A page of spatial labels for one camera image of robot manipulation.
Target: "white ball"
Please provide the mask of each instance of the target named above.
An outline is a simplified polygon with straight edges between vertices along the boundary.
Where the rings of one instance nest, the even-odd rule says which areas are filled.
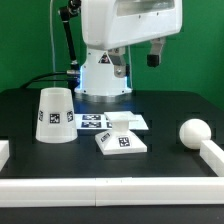
[[[200,149],[201,141],[211,139],[211,129],[200,119],[186,121],[180,128],[180,140],[190,149]]]

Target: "green wall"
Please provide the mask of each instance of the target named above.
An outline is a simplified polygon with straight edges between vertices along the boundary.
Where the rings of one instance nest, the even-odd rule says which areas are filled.
[[[54,3],[58,71],[68,69],[70,63],[57,14],[57,9],[66,4],[67,0]],[[17,88],[32,77],[52,71],[49,5],[50,0],[1,0],[0,91]],[[157,68],[146,65],[149,43],[131,46],[134,89],[197,92],[224,109],[223,8],[223,0],[183,0],[183,28],[167,38],[162,64]],[[83,62],[80,18],[73,19],[71,26],[77,56]]]

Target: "upside-down white cup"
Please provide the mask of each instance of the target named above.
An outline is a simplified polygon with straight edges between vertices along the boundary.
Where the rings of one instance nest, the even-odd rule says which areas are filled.
[[[71,90],[41,90],[36,139],[45,143],[64,143],[77,138]]]

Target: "black tabletop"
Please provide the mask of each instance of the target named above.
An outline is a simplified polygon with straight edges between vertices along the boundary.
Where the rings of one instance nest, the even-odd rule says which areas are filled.
[[[149,130],[134,130],[147,153],[104,156],[95,142],[102,130],[78,130],[69,143],[35,139],[40,90],[12,89],[0,94],[0,139],[8,139],[10,158],[0,178],[206,177],[216,176],[183,146],[179,129],[188,119],[208,123],[212,140],[224,144],[224,112],[189,92],[136,91],[119,103],[74,99],[76,114],[131,111]],[[223,223],[224,205],[2,208],[5,223]]]

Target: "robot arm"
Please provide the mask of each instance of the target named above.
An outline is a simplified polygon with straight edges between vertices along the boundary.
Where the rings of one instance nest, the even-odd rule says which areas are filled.
[[[182,0],[83,0],[82,32],[89,48],[108,50],[178,33]]]
[[[64,20],[61,14],[65,28],[68,20],[78,14],[80,5],[87,53],[76,97],[95,102],[120,101],[132,92],[127,86],[121,47],[151,40],[148,65],[159,65],[165,43],[161,40],[181,29],[182,0],[70,0],[64,8]]]

